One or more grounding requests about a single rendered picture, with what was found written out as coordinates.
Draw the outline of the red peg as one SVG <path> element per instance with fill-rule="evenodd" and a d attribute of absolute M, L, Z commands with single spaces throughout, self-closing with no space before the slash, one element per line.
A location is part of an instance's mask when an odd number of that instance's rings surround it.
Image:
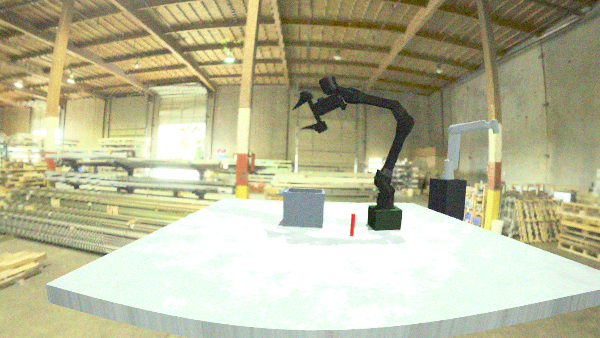
<path fill-rule="evenodd" d="M 351 226 L 350 226 L 350 236 L 353 236 L 353 232 L 355 231 L 355 214 L 351 214 Z"/>

